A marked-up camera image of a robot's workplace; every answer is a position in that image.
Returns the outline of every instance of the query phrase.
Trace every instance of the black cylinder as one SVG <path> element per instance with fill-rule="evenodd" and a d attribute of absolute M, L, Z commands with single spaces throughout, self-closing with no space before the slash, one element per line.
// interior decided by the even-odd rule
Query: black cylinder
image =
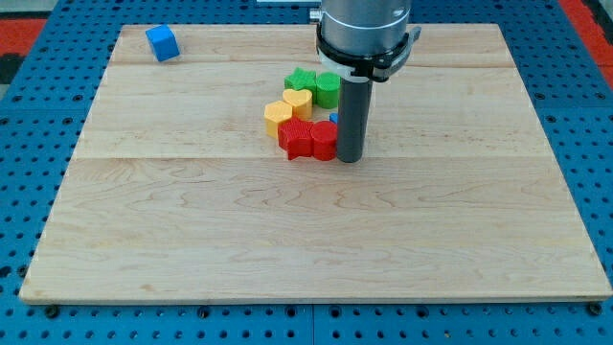
<path fill-rule="evenodd" d="M 362 158 L 372 92 L 371 80 L 351 82 L 341 79 L 336 157 L 345 163 Z"/>

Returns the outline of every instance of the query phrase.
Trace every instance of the blue pegboard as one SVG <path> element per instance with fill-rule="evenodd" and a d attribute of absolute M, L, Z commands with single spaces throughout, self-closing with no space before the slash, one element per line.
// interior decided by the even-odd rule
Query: blue pegboard
<path fill-rule="evenodd" d="M 547 0 L 415 0 L 412 21 L 498 23 L 609 278 L 613 94 Z M 613 342 L 613 303 L 30 307 L 16 297 L 124 24 L 307 23 L 255 0 L 60 0 L 0 103 L 0 343 Z"/>

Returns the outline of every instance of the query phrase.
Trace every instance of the blue block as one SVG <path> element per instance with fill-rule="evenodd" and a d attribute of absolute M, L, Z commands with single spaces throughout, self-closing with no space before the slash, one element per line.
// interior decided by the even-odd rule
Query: blue block
<path fill-rule="evenodd" d="M 331 122 L 334 122 L 335 124 L 338 124 L 338 114 L 337 113 L 331 113 L 329 115 L 329 120 Z"/>
<path fill-rule="evenodd" d="M 168 25 L 160 25 L 146 31 L 151 51 L 158 61 L 179 56 L 179 46 L 176 44 L 174 34 Z"/>

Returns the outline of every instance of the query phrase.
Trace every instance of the colored block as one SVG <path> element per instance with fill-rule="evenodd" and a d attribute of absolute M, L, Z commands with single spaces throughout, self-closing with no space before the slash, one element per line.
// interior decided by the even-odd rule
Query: colored block
<path fill-rule="evenodd" d="M 330 113 L 329 121 L 338 124 L 338 113 Z"/>
<path fill-rule="evenodd" d="M 341 87 L 341 78 L 326 72 L 317 77 L 317 104 L 324 109 L 338 106 L 338 90 Z"/>
<path fill-rule="evenodd" d="M 310 129 L 313 123 L 297 118 L 279 126 L 279 146 L 287 151 L 287 159 L 313 155 L 313 138 Z"/>
<path fill-rule="evenodd" d="M 311 92 L 312 102 L 317 102 L 317 84 L 316 84 L 316 76 L 315 71 L 307 71 L 300 67 L 297 67 L 294 70 L 294 73 L 285 77 L 285 88 L 293 89 L 296 91 L 300 90 L 308 90 Z"/>
<path fill-rule="evenodd" d="M 151 51 L 158 61 L 166 61 L 169 58 L 179 56 L 179 46 L 176 38 L 168 25 L 160 25 L 145 32 Z"/>
<path fill-rule="evenodd" d="M 310 129 L 313 138 L 313 157 L 321 161 L 329 161 L 336 157 L 336 124 L 321 121 Z"/>
<path fill-rule="evenodd" d="M 269 103 L 264 108 L 264 120 L 266 122 L 266 134 L 279 138 L 279 126 L 291 119 L 292 107 L 283 102 Z"/>
<path fill-rule="evenodd" d="M 292 90 L 284 91 L 284 101 L 291 105 L 292 114 L 300 120 L 310 120 L 313 115 L 313 94 L 308 90 Z"/>

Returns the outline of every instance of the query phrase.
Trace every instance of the yellow heart-shaped block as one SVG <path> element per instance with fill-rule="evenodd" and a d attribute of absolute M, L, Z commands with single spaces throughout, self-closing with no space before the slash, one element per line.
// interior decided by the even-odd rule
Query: yellow heart-shaped block
<path fill-rule="evenodd" d="M 313 116 L 313 94 L 309 90 L 285 89 L 284 102 L 291 105 L 292 114 L 300 120 L 310 120 Z"/>

